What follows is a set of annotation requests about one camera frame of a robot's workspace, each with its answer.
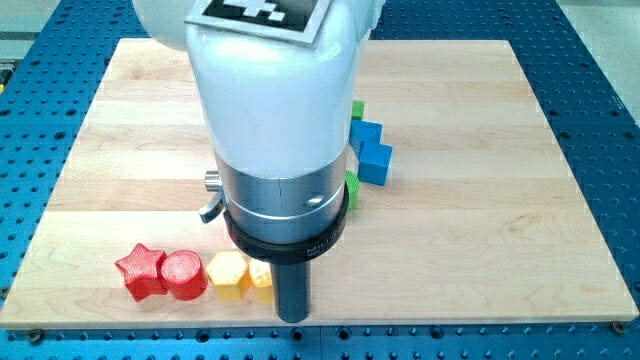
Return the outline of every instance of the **yellow hexagon block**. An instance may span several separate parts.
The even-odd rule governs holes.
[[[249,261],[251,282],[256,287],[256,298],[260,302],[273,301],[273,283],[271,282],[271,265],[266,262],[251,259]]]
[[[251,287],[249,266],[238,251],[217,253],[207,265],[207,274],[222,301],[242,300]]]

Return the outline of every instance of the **green cube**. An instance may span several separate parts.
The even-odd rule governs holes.
[[[364,101],[353,100],[351,104],[351,119],[362,120],[364,117]]]
[[[347,208],[347,211],[353,211],[358,207],[358,190],[360,190],[360,180],[358,180],[358,175],[350,170],[347,170],[347,174],[344,178],[347,182],[347,191],[349,192],[349,207]]]

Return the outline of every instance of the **toy block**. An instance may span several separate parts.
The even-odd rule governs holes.
[[[260,302],[273,301],[273,282],[271,280],[271,265],[264,261],[251,259],[249,261],[249,275],[256,288],[256,298]]]
[[[251,287],[249,266],[238,251],[221,251],[207,265],[207,274],[222,301],[242,300]]]
[[[364,101],[353,100],[351,103],[351,119],[362,120],[364,117]]]
[[[160,273],[169,292],[177,300],[193,300],[202,295],[209,285],[200,256],[189,250],[179,250],[167,256]]]
[[[347,191],[349,192],[349,206],[347,211],[353,211],[358,206],[358,190],[360,190],[360,180],[358,176],[350,170],[345,175]]]
[[[136,301],[151,294],[167,293],[160,273],[166,257],[163,250],[149,250],[142,244],[136,244],[131,254],[116,261],[115,265],[124,277],[124,285]]]
[[[358,179],[362,182],[384,186],[391,162],[393,148],[388,145],[366,142],[360,153]]]
[[[368,121],[351,121],[351,130],[349,131],[349,143],[360,159],[360,151],[362,144],[365,142],[379,143],[382,137],[382,125]]]

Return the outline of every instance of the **black ring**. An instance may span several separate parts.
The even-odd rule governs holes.
[[[324,254],[338,241],[346,224],[348,207],[349,192],[345,184],[340,211],[333,223],[320,234],[291,244],[273,244],[250,236],[236,225],[228,211],[224,212],[224,220],[231,240],[247,255],[275,265],[293,265]]]

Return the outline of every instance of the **blue pegboard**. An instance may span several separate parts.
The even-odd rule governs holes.
[[[0,96],[0,287],[13,281],[118,40],[145,36],[129,0],[62,0]],[[372,38],[509,40],[640,302],[640,131],[555,1],[388,0]],[[0,359],[640,358],[640,322],[617,330],[310,327],[301,341],[291,328],[68,330],[37,343],[0,330]]]

